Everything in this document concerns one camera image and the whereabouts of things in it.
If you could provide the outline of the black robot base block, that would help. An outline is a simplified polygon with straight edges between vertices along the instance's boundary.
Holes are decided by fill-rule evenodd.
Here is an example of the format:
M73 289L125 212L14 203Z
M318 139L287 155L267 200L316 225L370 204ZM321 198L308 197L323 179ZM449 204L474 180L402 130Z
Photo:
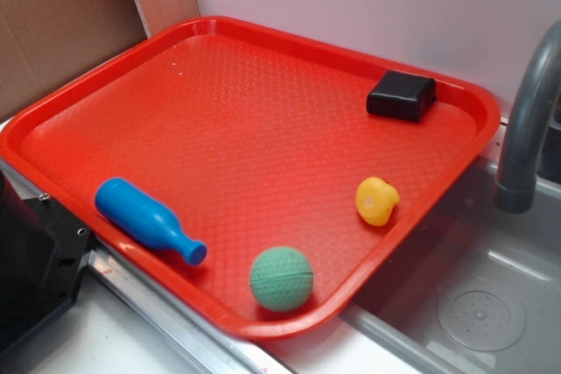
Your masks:
M1 176L1 354L71 308L91 229L55 199L19 196Z

